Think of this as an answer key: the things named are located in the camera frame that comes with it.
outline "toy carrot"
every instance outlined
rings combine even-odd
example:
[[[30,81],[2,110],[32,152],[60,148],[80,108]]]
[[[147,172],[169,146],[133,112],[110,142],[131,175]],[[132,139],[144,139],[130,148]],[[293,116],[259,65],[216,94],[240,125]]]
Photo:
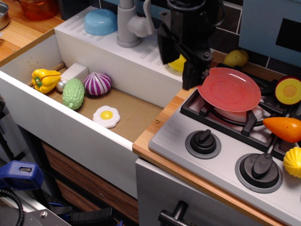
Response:
[[[264,119],[263,124],[284,141],[296,143],[301,140],[301,121],[298,119],[272,117]]]

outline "blue clamp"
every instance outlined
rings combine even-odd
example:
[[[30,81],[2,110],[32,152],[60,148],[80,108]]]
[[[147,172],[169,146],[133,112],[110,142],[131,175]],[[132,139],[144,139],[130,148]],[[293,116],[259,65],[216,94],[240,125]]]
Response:
[[[119,224],[117,224],[116,226],[123,226],[123,221],[121,220]]]
[[[44,175],[37,164],[23,161],[11,161],[0,168],[0,188],[15,190],[38,190]]]

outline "wooden countertop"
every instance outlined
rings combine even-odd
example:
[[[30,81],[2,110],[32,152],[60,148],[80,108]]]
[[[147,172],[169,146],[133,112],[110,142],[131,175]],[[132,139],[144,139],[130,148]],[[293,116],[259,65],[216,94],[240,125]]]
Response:
[[[214,52],[213,66],[217,62],[223,62],[225,55],[221,53]],[[283,75],[278,74],[273,71],[268,71],[262,67],[255,66],[252,64],[247,64],[244,67],[244,71],[249,73],[256,73],[259,77],[263,77],[267,80],[272,80],[273,78],[279,79]],[[225,203],[228,206],[242,212],[243,214],[255,219],[256,221],[262,223],[263,225],[282,225],[273,218],[263,214],[257,209],[251,207],[249,204],[233,197],[231,194],[223,191],[217,186],[211,184],[205,179],[197,176],[196,174],[184,169],[183,167],[177,165],[176,163],[166,159],[165,157],[153,152],[148,148],[148,143],[151,138],[156,134],[156,132],[162,127],[162,125],[168,120],[168,118],[175,112],[175,110],[187,99],[190,94],[194,91],[194,88],[187,90],[180,90],[179,93],[173,98],[173,100],[164,108],[164,110],[155,118],[153,123],[139,136],[139,138],[133,144],[133,151],[135,154],[139,155],[141,158],[151,162],[152,164],[158,166],[159,168],[165,170],[166,172],[178,177],[179,179],[185,181],[186,183],[192,185],[193,187],[199,189],[200,191],[212,196],[213,198]]]
[[[10,22],[0,30],[0,60],[10,56],[25,45],[40,37],[42,34],[63,22],[61,15],[45,21],[31,21],[22,14],[21,6],[12,0],[2,0],[8,5]]]

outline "orange container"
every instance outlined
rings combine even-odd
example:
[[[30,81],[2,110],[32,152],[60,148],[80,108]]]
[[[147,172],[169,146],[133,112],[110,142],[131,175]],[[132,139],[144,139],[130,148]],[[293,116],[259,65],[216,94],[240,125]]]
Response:
[[[57,0],[17,0],[25,17],[34,21],[53,18],[58,13]]]

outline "pink plate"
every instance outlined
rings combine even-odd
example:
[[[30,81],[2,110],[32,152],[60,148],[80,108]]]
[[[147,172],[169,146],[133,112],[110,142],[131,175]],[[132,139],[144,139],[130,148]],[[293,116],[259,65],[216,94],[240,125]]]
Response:
[[[210,70],[198,92],[211,105],[229,112],[251,110],[261,99],[258,85],[249,76],[222,67]]]

